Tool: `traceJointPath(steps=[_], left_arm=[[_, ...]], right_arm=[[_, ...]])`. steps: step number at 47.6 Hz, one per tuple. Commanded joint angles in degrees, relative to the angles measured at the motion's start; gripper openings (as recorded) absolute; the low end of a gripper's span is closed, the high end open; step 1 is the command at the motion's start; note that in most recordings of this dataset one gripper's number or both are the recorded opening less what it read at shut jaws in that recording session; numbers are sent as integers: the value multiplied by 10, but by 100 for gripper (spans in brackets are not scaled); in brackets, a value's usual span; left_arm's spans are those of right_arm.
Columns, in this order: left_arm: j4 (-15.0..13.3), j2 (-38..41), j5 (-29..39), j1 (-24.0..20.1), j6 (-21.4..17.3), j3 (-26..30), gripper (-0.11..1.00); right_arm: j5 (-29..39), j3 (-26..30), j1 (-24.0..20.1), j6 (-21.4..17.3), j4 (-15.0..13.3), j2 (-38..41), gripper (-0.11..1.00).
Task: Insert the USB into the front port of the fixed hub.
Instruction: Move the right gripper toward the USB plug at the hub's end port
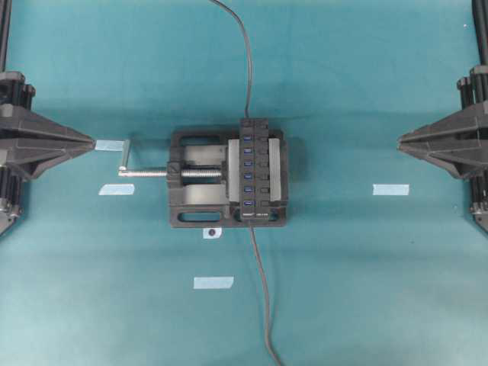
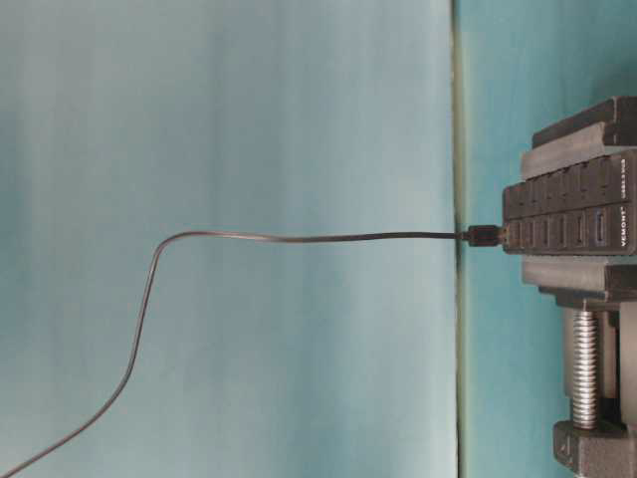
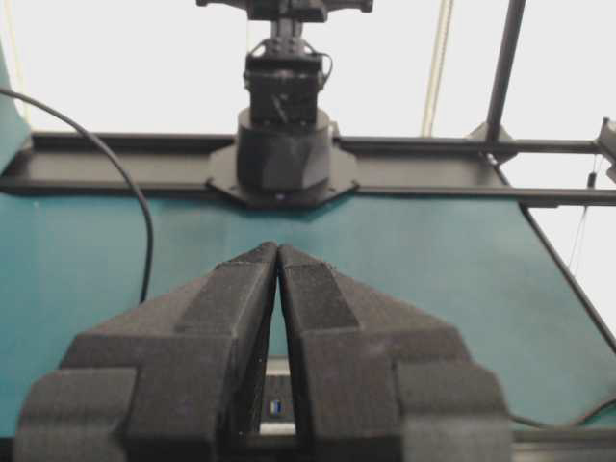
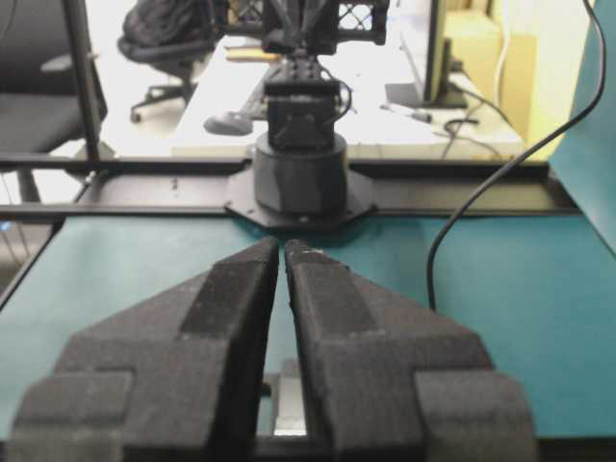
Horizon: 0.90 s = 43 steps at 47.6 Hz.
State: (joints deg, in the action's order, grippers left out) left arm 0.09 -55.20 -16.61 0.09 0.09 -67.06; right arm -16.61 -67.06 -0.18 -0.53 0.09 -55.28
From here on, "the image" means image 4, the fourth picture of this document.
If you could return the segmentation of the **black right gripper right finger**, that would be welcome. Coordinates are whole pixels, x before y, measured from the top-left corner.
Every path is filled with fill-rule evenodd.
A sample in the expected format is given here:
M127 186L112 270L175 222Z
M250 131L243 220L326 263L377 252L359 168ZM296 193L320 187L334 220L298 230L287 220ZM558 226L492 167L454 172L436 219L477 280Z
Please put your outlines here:
M534 461L522 385L472 329L285 246L307 428L337 461Z

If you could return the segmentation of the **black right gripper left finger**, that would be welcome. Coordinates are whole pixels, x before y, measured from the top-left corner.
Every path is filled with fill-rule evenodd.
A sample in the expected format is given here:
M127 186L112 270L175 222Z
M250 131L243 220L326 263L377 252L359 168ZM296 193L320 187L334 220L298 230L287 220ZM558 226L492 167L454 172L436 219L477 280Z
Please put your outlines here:
M278 243L71 336L23 395L9 461L240 461L256 436Z

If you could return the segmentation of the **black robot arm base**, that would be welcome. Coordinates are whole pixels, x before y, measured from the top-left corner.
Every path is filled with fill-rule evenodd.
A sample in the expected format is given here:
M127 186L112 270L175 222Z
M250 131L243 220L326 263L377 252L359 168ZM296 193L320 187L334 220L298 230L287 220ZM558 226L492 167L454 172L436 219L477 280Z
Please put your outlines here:
M386 38L386 1L265 1L249 27L229 33L259 38L268 53L281 56L279 73L264 84L267 131L252 144L256 201L284 216L319 218L347 206L347 142L336 122L352 105L348 89L321 66L343 41Z

